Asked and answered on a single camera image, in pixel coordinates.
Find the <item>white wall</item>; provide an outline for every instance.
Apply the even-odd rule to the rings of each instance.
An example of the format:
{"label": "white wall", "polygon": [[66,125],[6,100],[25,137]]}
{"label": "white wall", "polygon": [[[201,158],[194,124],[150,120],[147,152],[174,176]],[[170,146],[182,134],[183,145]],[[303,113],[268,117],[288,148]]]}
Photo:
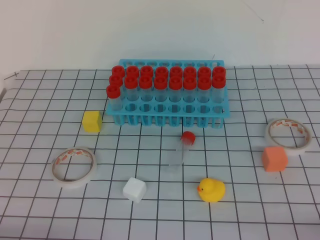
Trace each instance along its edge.
{"label": "white wall", "polygon": [[0,0],[0,74],[120,58],[320,63],[319,0]]}

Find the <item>tape roll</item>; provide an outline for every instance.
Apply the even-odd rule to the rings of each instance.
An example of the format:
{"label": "tape roll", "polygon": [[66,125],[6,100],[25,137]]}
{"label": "tape roll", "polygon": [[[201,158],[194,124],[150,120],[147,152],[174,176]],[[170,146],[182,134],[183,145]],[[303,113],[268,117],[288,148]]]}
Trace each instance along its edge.
{"label": "tape roll", "polygon": [[[86,156],[91,160],[91,167],[88,173],[84,177],[76,180],[64,180],[59,178],[57,176],[57,165],[59,165],[63,161],[70,159],[72,156],[80,156],[80,155]],[[72,147],[64,150],[56,159],[52,161],[51,165],[52,165],[51,174],[52,174],[53,180],[60,187],[66,188],[66,189],[76,189],[87,184],[95,175],[96,169],[97,169],[97,161],[96,161],[95,155],[93,154],[92,151],[83,147]]]}
{"label": "tape roll", "polygon": [[[292,127],[296,128],[299,133],[301,133],[304,136],[304,145],[300,147],[294,147],[294,146],[284,146],[277,142],[272,136],[271,136],[271,130],[278,127]],[[283,147],[285,150],[285,153],[288,156],[297,156],[303,154],[305,151],[308,150],[308,148],[311,145],[312,142],[312,135],[310,130],[303,125],[301,122],[292,120],[289,118],[279,118],[279,119],[273,119],[271,122],[268,123],[265,129],[265,135],[264,135],[267,143],[271,146],[280,146]]]}

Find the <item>yellow rubber duck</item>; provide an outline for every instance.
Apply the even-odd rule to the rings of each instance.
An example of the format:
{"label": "yellow rubber duck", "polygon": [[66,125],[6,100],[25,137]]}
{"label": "yellow rubber duck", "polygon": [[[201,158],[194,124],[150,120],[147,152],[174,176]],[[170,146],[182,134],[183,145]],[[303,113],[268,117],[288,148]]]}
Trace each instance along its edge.
{"label": "yellow rubber duck", "polygon": [[204,178],[197,187],[200,198],[207,203],[219,202],[225,195],[226,187],[222,181]]}

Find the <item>yellow sponge cube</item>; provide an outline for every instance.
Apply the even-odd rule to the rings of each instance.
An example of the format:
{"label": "yellow sponge cube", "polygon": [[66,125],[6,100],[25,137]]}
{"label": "yellow sponge cube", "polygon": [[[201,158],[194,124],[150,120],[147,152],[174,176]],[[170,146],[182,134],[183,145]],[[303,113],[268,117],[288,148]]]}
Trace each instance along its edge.
{"label": "yellow sponge cube", "polygon": [[98,133],[101,130],[102,117],[99,111],[85,111],[82,119],[84,131]]}

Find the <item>red test tube cap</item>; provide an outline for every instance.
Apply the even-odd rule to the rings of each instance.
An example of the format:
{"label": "red test tube cap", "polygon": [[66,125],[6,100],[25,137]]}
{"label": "red test tube cap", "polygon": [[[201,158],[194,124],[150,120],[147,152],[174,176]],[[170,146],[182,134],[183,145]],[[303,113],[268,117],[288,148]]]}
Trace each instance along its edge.
{"label": "red test tube cap", "polygon": [[170,69],[170,77],[178,76],[178,77],[182,78],[182,75],[183,75],[183,71],[182,71],[182,68],[181,68],[181,67],[179,67],[179,66],[173,66],[173,67]]}
{"label": "red test tube cap", "polygon": [[169,72],[168,72],[168,68],[166,68],[165,66],[159,66],[156,68],[155,70],[155,76],[163,76],[165,78],[168,78],[169,76]]}
{"label": "red test tube cap", "polygon": [[109,83],[117,85],[119,88],[124,84],[123,78],[120,75],[111,75],[109,77]]}
{"label": "red test tube cap", "polygon": [[139,77],[139,68],[137,66],[128,66],[126,68],[126,75],[127,76],[133,75],[136,78],[138,78]]}
{"label": "red test tube cap", "polygon": [[194,135],[190,131],[185,131],[181,136],[182,143],[187,145],[193,145],[195,143],[195,140],[196,140],[196,135]]}
{"label": "red test tube cap", "polygon": [[196,77],[197,76],[197,69],[193,66],[187,66],[183,70],[184,77]]}
{"label": "red test tube cap", "polygon": [[227,71],[223,66],[216,66],[212,71],[212,77],[214,75],[223,75],[226,76]]}
{"label": "red test tube cap", "polygon": [[222,89],[226,86],[226,76],[223,75],[215,75],[212,79],[212,87],[215,89]]}
{"label": "red test tube cap", "polygon": [[168,80],[164,76],[156,76],[154,79],[154,88],[158,90],[164,90],[168,86]]}
{"label": "red test tube cap", "polygon": [[121,95],[120,87],[118,87],[115,84],[111,84],[111,85],[107,86],[106,87],[106,95],[110,99],[116,99],[116,98],[120,97],[120,95]]}
{"label": "red test tube cap", "polygon": [[119,75],[120,77],[124,77],[126,75],[125,68],[123,66],[117,65],[111,69],[112,75]]}
{"label": "red test tube cap", "polygon": [[138,79],[134,75],[126,76],[124,85],[127,89],[135,89],[138,87]]}
{"label": "red test tube cap", "polygon": [[186,90],[194,90],[197,87],[197,80],[193,76],[187,76],[183,79],[183,88]]}
{"label": "red test tube cap", "polygon": [[211,77],[211,69],[207,66],[202,66],[198,69],[198,78],[200,77]]}
{"label": "red test tube cap", "polygon": [[153,77],[154,76],[154,69],[152,68],[152,66],[143,66],[140,69],[140,75],[141,76],[147,75],[147,76]]}
{"label": "red test tube cap", "polygon": [[182,78],[180,76],[172,76],[169,80],[169,88],[172,90],[180,90],[182,88]]}
{"label": "red test tube cap", "polygon": [[142,75],[139,79],[139,86],[141,89],[152,88],[152,77],[149,75]]}
{"label": "red test tube cap", "polygon": [[201,90],[209,90],[211,88],[211,78],[202,76],[198,79],[198,88]]}

